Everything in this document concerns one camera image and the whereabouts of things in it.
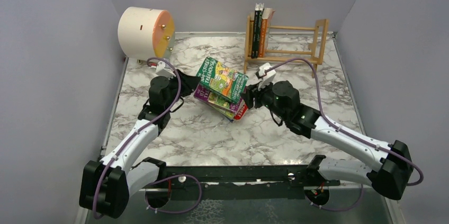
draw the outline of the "stack of books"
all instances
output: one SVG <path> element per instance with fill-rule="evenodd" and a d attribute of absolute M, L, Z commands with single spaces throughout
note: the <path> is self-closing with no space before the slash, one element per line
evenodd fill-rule
<path fill-rule="evenodd" d="M 249 14 L 250 27 L 253 29 L 253 45 L 251 58 L 264 57 L 268 47 L 268 33 L 274 9 L 265 8 L 263 3 L 257 3 L 254 12 Z"/>
<path fill-rule="evenodd" d="M 240 95 L 245 90 L 248 76 L 211 57 L 204 60 L 196 76 L 201 78 L 194 93 L 196 99 L 211 106 L 229 121 L 243 117 L 248 107 Z"/>

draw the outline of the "black mounting base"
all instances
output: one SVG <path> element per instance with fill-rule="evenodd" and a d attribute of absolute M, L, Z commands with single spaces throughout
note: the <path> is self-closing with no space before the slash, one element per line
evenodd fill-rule
<path fill-rule="evenodd" d="M 305 199 L 304 187 L 317 187 L 322 184 L 321 181 L 308 178 L 307 167 L 307 165 L 167 166 L 163 173 L 165 177 L 179 174 L 196 177 L 202 183 L 202 199 Z M 339 186 L 340 181 L 324 181 L 324 185 Z M 167 189 L 168 185 L 157 188 Z M 187 178 L 183 182 L 177 178 L 172 179 L 170 189 L 170 200 L 195 201 L 198 199 L 197 184 L 192 179 Z M 147 192 L 146 194 L 152 199 L 155 199 L 157 195 L 168 197 L 168 193 Z"/>

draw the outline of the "white cylinder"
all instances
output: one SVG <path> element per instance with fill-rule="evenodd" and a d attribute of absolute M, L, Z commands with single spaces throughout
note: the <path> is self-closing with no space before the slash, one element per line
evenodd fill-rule
<path fill-rule="evenodd" d="M 123 12 L 117 35 L 125 55 L 139 60 L 168 57 L 174 45 L 175 24 L 170 12 L 129 7 Z"/>

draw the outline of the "wooden bookshelf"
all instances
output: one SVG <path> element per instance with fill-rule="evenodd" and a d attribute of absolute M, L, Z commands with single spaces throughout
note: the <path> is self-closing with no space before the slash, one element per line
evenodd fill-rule
<path fill-rule="evenodd" d="M 246 74 L 246 69 L 248 67 L 248 63 L 250 62 L 283 62 L 291 59 L 292 57 L 269 57 L 268 53 L 288 53 L 293 55 L 306 55 L 306 59 L 311 62 L 315 68 L 318 69 L 318 65 L 322 65 L 324 50 L 326 45 L 326 35 L 329 27 L 328 19 L 321 19 L 315 22 L 315 27 L 296 27 L 296 26 L 277 26 L 271 25 L 270 29 L 281 29 L 281 30 L 293 30 L 293 31 L 311 31 L 313 32 L 313 41 L 309 44 L 308 48 L 310 51 L 293 51 L 293 50 L 273 50 L 267 49 L 265 50 L 265 57 L 251 58 L 251 50 L 252 50 L 252 39 L 253 39 L 253 27 L 250 21 L 250 17 L 247 17 L 246 20 L 246 38 L 245 38 L 245 62 L 243 66 L 243 73 Z M 317 51 L 317 43 L 318 43 L 318 35 L 321 33 L 321 45 L 318 56 L 316 56 Z"/>

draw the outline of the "white marble tabletop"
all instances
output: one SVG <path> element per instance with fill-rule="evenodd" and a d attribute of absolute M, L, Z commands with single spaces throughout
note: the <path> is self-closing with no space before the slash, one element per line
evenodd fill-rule
<path fill-rule="evenodd" d="M 176 40 L 172 64 L 195 75 L 203 59 L 211 56 L 228 67 L 243 71 L 245 37 L 188 37 Z M 270 49 L 306 50 L 311 37 L 275 35 Z M 248 84 L 257 82 L 257 64 L 248 66 Z M 274 82 L 289 80 L 300 91 L 301 101 L 318 108 L 315 81 L 306 64 L 288 64 L 276 70 Z M 130 59 L 108 140 L 106 154 L 130 132 L 148 98 L 154 69 Z M 324 63 L 318 66 L 324 112 L 348 128 L 360 131 L 334 42 L 328 37 Z M 265 108 L 249 110 L 240 121 L 229 122 L 216 110 L 192 96 L 171 114 L 165 130 L 138 158 L 165 161 L 168 165 L 278 165 L 308 164 L 316 154 L 335 159 L 352 156 L 325 143 L 297 136 L 278 127 Z"/>

